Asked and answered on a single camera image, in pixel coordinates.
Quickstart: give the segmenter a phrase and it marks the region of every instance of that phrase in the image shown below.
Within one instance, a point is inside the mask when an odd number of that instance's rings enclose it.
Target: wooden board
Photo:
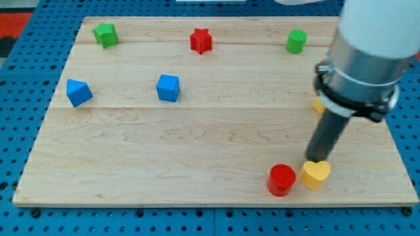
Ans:
[[[114,23],[119,45],[92,29]],[[270,168],[300,170],[320,118],[314,65],[336,18],[88,17],[77,36],[14,196],[20,207],[376,207],[418,202],[384,122],[352,119],[318,191],[266,188]],[[213,50],[190,50],[194,28]],[[308,33],[302,54],[284,44]],[[161,73],[180,77],[178,102],[159,101]],[[94,98],[72,108],[67,79]]]

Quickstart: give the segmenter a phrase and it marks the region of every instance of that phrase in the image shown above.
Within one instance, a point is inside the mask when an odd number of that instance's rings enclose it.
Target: green block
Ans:
[[[102,22],[92,31],[96,42],[101,44],[104,49],[117,45],[118,36],[114,24],[105,24]]]
[[[298,54],[303,51],[306,43],[307,35],[301,29],[294,29],[290,31],[289,38],[287,39],[286,50],[293,54]]]

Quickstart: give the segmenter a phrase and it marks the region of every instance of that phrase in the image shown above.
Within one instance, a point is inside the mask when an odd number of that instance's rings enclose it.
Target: red cylinder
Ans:
[[[289,194],[296,181],[295,171],[285,164],[277,164],[271,168],[267,180],[267,189],[275,196],[283,197]]]

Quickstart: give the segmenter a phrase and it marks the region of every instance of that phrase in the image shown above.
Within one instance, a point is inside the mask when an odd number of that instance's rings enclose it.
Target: yellow heart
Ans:
[[[331,166],[326,161],[318,163],[307,161],[299,173],[299,179],[308,188],[317,190],[331,173]]]

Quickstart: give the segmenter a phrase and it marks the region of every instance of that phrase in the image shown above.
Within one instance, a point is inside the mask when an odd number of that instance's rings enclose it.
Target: toy block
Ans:
[[[328,178],[331,166],[326,161],[312,162],[307,161],[299,173],[299,179],[309,189],[319,189],[323,182]]]
[[[211,50],[211,35],[209,29],[194,29],[194,33],[190,35],[190,46],[192,50],[203,54],[205,51]]]
[[[299,54],[305,47],[307,35],[301,29],[294,29],[290,31],[289,37],[287,38],[286,50],[293,54]]]
[[[314,108],[319,114],[323,114],[326,111],[326,107],[321,103],[319,96],[315,98]]]
[[[179,95],[179,79],[177,76],[160,75],[156,89],[160,100],[176,102]]]
[[[73,107],[86,102],[93,98],[92,92],[89,86],[81,81],[75,81],[73,79],[67,80],[67,97],[72,103]]]
[[[283,197],[289,194],[296,181],[295,171],[285,164],[277,164],[271,168],[267,180],[267,189],[271,194]]]
[[[117,45],[118,36],[113,24],[100,23],[92,31],[96,42],[101,44],[104,49]]]

